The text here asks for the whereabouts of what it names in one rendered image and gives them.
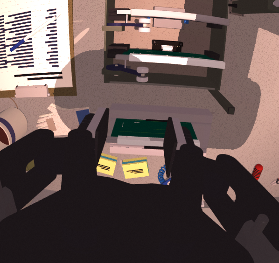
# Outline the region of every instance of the yellow sticky note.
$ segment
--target yellow sticky note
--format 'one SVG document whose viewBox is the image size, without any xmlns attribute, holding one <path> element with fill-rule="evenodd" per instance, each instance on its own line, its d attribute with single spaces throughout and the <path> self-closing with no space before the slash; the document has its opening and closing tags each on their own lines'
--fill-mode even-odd
<svg viewBox="0 0 279 263">
<path fill-rule="evenodd" d="M 97 172 L 113 176 L 116 162 L 117 162 L 117 157 L 111 156 L 109 154 L 101 153 L 101 157 L 97 166 Z"/>
<path fill-rule="evenodd" d="M 122 168 L 125 179 L 149 176 L 147 157 L 137 159 L 124 159 L 122 161 Z"/>
</svg>

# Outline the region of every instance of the white pen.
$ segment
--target white pen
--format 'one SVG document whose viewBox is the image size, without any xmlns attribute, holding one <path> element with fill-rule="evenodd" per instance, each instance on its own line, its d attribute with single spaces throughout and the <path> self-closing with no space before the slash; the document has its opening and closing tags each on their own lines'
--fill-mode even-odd
<svg viewBox="0 0 279 263">
<path fill-rule="evenodd" d="M 27 41 L 30 37 L 32 37 L 33 35 L 35 35 L 37 32 L 39 32 L 40 30 L 42 30 L 45 26 L 49 25 L 51 22 L 53 22 L 54 20 L 56 20 L 57 17 L 59 17 L 59 15 L 57 16 L 53 16 L 52 18 L 50 18 L 49 20 L 47 20 L 45 23 L 43 23 L 41 26 L 39 26 L 35 31 L 33 31 L 32 33 L 30 33 L 29 35 L 27 35 L 25 38 L 23 38 L 21 41 L 19 41 L 16 45 L 14 45 L 12 48 L 10 48 L 10 51 L 13 52 L 16 48 L 18 48 L 21 44 L 23 44 L 25 41 Z"/>
</svg>

